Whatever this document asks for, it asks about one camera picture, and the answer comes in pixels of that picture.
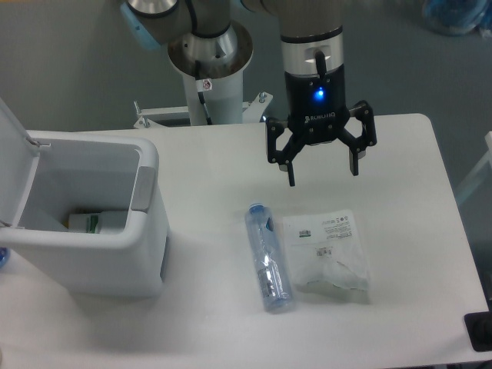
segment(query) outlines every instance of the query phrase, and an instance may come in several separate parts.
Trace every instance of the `black object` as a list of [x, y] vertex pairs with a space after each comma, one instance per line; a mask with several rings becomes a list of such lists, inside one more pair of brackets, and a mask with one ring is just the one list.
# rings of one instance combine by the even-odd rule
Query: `black object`
[[492, 313], [470, 313], [464, 316], [471, 346], [475, 351], [492, 351]]
[[[289, 176], [290, 186], [295, 186], [292, 161], [305, 145], [317, 145], [340, 139], [349, 147], [350, 168], [359, 174], [358, 160], [363, 158], [367, 146], [377, 143], [374, 113], [366, 101], [359, 101], [350, 110], [345, 104], [344, 66], [326, 71], [325, 55], [314, 56], [317, 75], [300, 77], [285, 72], [288, 102], [291, 113], [287, 121], [268, 118], [266, 121], [267, 157], [277, 163]], [[362, 124], [362, 133], [354, 137], [347, 129], [350, 117]], [[285, 128], [292, 132], [288, 143], [277, 150], [277, 138]]]

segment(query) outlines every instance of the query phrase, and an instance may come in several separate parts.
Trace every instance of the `white label sticker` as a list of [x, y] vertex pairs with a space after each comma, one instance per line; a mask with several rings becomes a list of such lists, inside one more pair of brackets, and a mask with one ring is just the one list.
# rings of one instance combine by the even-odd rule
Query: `white label sticker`
[[212, 85], [212, 80], [210, 78], [200, 79], [197, 81], [197, 91], [198, 92], [211, 91], [212, 88], [213, 88], [213, 85]]

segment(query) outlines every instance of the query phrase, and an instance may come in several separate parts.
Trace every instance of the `clear plastic bag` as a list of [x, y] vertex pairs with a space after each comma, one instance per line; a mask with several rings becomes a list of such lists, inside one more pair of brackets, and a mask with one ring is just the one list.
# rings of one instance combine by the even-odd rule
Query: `clear plastic bag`
[[303, 287], [329, 282], [366, 291], [366, 257], [350, 210], [284, 218], [291, 282]]

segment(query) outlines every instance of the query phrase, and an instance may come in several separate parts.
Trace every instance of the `trash bin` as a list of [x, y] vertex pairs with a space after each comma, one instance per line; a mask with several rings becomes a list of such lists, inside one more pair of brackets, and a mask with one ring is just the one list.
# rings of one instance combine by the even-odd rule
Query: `trash bin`
[[[149, 297], [168, 236], [158, 153], [141, 138], [27, 132], [0, 99], [0, 248], [70, 291]], [[115, 234], [73, 233], [70, 214], [127, 211]]]

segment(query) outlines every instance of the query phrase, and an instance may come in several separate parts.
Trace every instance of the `bottle label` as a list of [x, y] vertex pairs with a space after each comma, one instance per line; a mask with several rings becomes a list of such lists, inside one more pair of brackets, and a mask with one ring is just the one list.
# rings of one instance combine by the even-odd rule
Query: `bottle label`
[[260, 280], [261, 294], [263, 295], [263, 298], [275, 296], [274, 281], [268, 267], [258, 271], [258, 279]]

